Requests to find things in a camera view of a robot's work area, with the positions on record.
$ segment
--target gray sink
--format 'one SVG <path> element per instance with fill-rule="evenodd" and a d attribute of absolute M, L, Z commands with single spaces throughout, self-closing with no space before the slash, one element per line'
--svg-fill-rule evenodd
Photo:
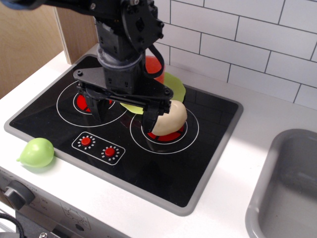
<path fill-rule="evenodd" d="M 273 140 L 246 227 L 251 238 L 317 237 L 317 133 L 292 129 Z"/>

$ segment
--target tile wall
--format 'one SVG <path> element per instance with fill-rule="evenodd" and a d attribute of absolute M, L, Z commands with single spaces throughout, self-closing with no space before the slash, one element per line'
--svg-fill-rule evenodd
<path fill-rule="evenodd" d="M 166 64 L 317 110 L 317 0 L 155 4 Z"/>

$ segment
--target green pear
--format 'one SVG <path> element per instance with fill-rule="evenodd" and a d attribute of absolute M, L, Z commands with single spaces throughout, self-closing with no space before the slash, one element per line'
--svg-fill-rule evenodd
<path fill-rule="evenodd" d="M 52 143 L 44 138 L 35 138 L 27 143 L 17 161 L 30 167 L 41 168 L 48 165 L 53 157 L 54 147 Z"/>

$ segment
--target black knob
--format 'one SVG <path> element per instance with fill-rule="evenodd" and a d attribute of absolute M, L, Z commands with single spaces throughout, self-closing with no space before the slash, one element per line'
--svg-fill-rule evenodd
<path fill-rule="evenodd" d="M 4 195 L 15 210 L 20 210 L 24 205 L 30 204 L 35 198 L 33 193 L 18 181 L 12 181 L 5 189 Z"/>

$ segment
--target black stovetop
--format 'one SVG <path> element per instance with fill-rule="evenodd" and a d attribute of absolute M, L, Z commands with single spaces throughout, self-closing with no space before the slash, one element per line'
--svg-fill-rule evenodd
<path fill-rule="evenodd" d="M 71 163 L 77 165 L 75 161 L 80 160 L 97 168 L 99 175 L 112 175 L 168 203 L 186 207 L 238 104 L 186 87 L 188 119 L 170 136 L 144 134 L 140 116 L 117 102 L 111 102 L 107 121 L 100 124 L 77 94 L 72 76 L 78 68 L 99 66 L 95 57 L 85 57 L 24 108 L 10 126 L 30 138 L 48 139 Z"/>

